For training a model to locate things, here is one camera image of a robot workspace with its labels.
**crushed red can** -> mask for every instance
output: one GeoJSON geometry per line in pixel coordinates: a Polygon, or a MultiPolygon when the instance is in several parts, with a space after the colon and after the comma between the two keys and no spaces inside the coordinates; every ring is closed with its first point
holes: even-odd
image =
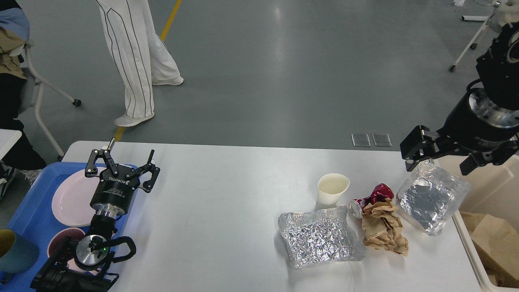
{"type": "Polygon", "coordinates": [[[364,213],[365,206],[369,203],[374,205],[376,202],[385,202],[387,198],[394,198],[393,191],[387,185],[380,183],[371,192],[370,196],[351,200],[349,208],[353,216],[360,219],[362,218],[362,213],[364,213]]]}

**black pants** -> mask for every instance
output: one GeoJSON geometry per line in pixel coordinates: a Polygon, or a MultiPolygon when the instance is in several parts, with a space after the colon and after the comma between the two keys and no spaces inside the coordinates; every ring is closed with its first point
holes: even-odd
{"type": "Polygon", "coordinates": [[[24,79],[14,75],[0,74],[0,128],[22,132],[22,137],[1,160],[4,164],[16,169],[42,169],[47,164],[29,143],[23,132],[23,123],[15,120],[21,105],[20,92],[24,83],[24,79]]]}

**crumpled aluminum foil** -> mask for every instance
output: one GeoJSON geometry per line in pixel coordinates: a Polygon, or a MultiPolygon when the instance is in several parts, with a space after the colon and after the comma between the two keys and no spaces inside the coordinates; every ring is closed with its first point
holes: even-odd
{"type": "Polygon", "coordinates": [[[427,234],[439,235],[470,188],[469,182],[451,175],[445,169],[421,162],[398,190],[397,201],[411,217],[407,219],[411,222],[416,220],[427,234]]]}
{"type": "Polygon", "coordinates": [[[309,213],[283,213],[278,226],[296,269],[325,261],[359,261],[366,247],[346,224],[346,206],[309,213]]]}

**metal stand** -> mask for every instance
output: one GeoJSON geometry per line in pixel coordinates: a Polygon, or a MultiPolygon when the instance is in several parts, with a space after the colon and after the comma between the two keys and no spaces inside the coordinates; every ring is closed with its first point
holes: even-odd
{"type": "MultiPolygon", "coordinates": [[[[492,3],[490,4],[490,6],[493,6],[493,7],[498,7],[499,4],[501,4],[498,0],[493,0],[492,3]]],[[[465,53],[467,52],[467,50],[470,48],[470,49],[473,49],[475,50],[477,48],[477,45],[480,43],[480,41],[483,39],[483,37],[485,36],[486,32],[487,32],[487,29],[488,29],[488,21],[490,19],[492,15],[490,16],[467,16],[467,15],[464,15],[461,17],[461,19],[463,21],[483,21],[483,24],[481,25],[481,27],[477,30],[476,34],[472,37],[472,39],[470,40],[470,42],[467,44],[467,46],[465,47],[465,49],[461,52],[461,54],[459,55],[458,59],[456,59],[456,61],[454,62],[454,64],[452,64],[450,67],[449,67],[449,71],[450,72],[454,72],[454,70],[456,69],[456,65],[459,63],[459,61],[461,60],[461,58],[463,58],[463,56],[465,55],[465,53]]]]}

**trash bin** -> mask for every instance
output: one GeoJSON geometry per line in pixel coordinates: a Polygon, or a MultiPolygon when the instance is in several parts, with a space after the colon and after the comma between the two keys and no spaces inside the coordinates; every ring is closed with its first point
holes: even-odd
{"type": "MultiPolygon", "coordinates": [[[[469,181],[472,185],[459,210],[490,214],[505,219],[519,232],[519,156],[512,156],[501,166],[478,167],[469,175],[462,176],[459,164],[465,158],[465,156],[445,156],[435,161],[451,174],[469,181]]],[[[461,215],[456,213],[453,219],[482,289],[495,292],[519,292],[518,288],[497,287],[490,282],[461,215]]]]}

